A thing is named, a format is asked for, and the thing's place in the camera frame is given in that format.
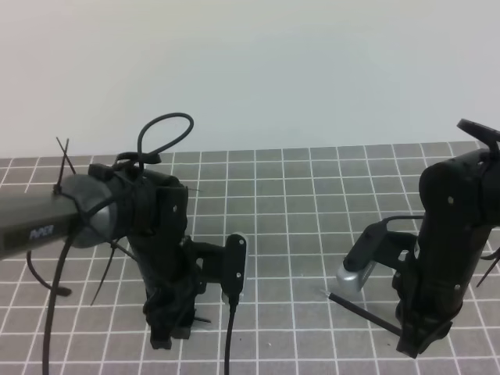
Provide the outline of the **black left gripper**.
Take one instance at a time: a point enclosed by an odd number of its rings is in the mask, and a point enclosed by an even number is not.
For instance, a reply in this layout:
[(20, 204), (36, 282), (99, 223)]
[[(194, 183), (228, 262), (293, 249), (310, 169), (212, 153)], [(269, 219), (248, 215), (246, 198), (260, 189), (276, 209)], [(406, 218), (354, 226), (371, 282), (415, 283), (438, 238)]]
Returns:
[(150, 344), (170, 350), (171, 337), (191, 335), (199, 290), (199, 267), (186, 234), (188, 188), (169, 175), (144, 175), (141, 188), (146, 190), (137, 204), (141, 228), (128, 241), (145, 282)]

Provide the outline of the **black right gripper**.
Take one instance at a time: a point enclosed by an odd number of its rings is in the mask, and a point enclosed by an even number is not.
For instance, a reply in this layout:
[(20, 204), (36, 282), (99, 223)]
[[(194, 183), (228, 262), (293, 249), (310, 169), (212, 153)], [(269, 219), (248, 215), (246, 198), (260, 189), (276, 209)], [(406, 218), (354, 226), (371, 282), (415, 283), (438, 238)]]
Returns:
[(449, 332), (491, 233), (490, 223), (424, 218), (401, 278), (395, 281), (401, 324), (396, 350), (416, 358)]

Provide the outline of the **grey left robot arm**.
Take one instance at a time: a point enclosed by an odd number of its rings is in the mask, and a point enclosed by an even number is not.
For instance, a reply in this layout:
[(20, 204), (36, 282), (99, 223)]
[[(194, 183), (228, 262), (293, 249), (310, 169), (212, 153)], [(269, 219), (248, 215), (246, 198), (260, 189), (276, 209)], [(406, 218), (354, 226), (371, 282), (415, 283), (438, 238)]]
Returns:
[(195, 319), (198, 267), (188, 254), (188, 190), (157, 172), (68, 176), (48, 195), (1, 201), (1, 257), (59, 239), (90, 248), (126, 238), (145, 283), (143, 313), (155, 349), (188, 339)]

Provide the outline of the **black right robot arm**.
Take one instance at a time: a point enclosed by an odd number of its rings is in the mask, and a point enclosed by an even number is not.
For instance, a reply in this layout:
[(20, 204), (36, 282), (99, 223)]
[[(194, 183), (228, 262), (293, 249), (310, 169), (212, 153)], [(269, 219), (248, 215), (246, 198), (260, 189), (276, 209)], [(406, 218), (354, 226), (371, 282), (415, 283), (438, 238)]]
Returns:
[(444, 338), (492, 229), (499, 225), (499, 161), (485, 149), (436, 163), (420, 176), (425, 213), (416, 246), (393, 280), (399, 352), (416, 358)]

